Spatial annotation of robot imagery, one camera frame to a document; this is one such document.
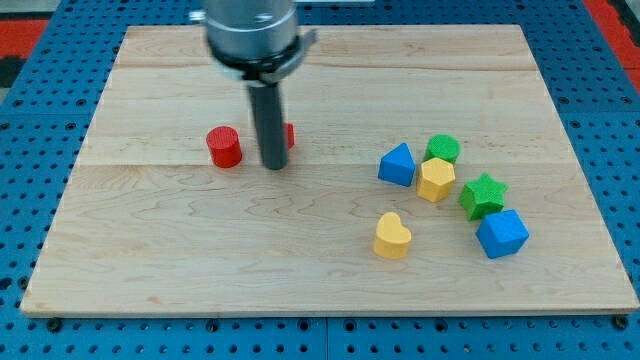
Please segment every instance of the yellow heart block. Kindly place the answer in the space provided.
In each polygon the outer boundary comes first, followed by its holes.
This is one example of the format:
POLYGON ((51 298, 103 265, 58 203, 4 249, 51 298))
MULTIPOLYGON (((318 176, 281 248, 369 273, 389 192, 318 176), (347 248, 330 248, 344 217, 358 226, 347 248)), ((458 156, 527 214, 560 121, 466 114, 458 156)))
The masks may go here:
POLYGON ((400 216, 394 212, 388 212, 378 221, 376 238, 373 243, 373 251, 388 259, 400 259, 407 255, 411 231, 402 226, 400 216))

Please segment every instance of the green star block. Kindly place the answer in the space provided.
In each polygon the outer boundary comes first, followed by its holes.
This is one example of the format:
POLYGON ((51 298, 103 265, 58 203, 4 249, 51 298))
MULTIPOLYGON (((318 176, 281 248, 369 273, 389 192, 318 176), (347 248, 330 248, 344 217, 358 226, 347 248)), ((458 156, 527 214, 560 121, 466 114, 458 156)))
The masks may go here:
POLYGON ((467 212, 469 221, 478 220, 485 215, 497 213, 504 207, 504 193, 509 185, 495 181, 487 173, 478 180, 470 181, 462 188, 458 203, 467 212))
POLYGON ((460 155, 458 140, 449 135, 435 135, 429 139, 427 150, 424 153, 424 161, 437 157, 455 165, 458 155, 460 155))

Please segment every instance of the plastic block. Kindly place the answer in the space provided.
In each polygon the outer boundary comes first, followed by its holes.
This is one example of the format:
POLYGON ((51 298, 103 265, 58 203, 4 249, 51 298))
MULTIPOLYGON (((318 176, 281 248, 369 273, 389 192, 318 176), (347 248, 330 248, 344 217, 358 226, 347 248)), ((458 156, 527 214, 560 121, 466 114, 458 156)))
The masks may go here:
POLYGON ((529 238, 518 212, 507 210, 485 216, 476 236, 490 259, 517 253, 529 238))
POLYGON ((234 167, 242 160, 238 133, 232 127, 220 126, 211 130, 207 134, 207 145, 217 167, 234 167))
POLYGON ((433 136, 429 140, 423 160, 440 158, 455 165, 458 155, 460 155, 460 143, 458 143, 458 140, 452 136, 440 134, 433 136))
POLYGON ((373 251, 388 259, 400 259, 407 255, 411 231, 402 225, 400 216, 394 212, 382 215, 376 228, 373 251))
POLYGON ((504 207, 504 193, 509 186, 495 181, 487 173, 468 182, 462 188, 458 203, 467 212, 467 219, 478 220, 488 214, 499 212, 504 207))
POLYGON ((451 193, 456 174, 453 165, 439 158, 420 165, 418 196, 431 202, 440 201, 451 193))
POLYGON ((287 132, 287 149, 291 149, 296 144, 296 136, 293 132, 292 123, 284 123, 285 130, 287 132))
POLYGON ((406 143, 398 145, 380 160, 378 178, 392 183, 411 186, 416 165, 406 143))

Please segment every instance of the yellow block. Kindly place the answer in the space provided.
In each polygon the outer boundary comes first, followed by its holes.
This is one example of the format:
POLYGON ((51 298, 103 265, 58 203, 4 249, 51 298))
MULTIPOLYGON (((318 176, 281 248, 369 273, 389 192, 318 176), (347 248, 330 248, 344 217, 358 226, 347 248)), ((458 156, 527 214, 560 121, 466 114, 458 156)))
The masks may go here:
POLYGON ((425 161, 420 165, 418 196, 431 202, 440 201, 449 196, 455 181, 452 164, 439 158, 425 161))
POLYGON ((394 212, 382 215, 376 228, 373 251, 389 259, 400 259, 407 255, 411 231, 402 225, 400 216, 394 212))

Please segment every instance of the blue pyramid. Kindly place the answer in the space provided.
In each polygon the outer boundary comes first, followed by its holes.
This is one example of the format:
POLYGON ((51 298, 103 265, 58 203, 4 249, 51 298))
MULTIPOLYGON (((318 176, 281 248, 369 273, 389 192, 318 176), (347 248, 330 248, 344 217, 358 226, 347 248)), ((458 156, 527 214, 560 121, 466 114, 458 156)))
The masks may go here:
POLYGON ((413 163, 409 146, 402 143, 382 157, 378 179, 408 187, 413 182, 415 171, 416 165, 413 163))

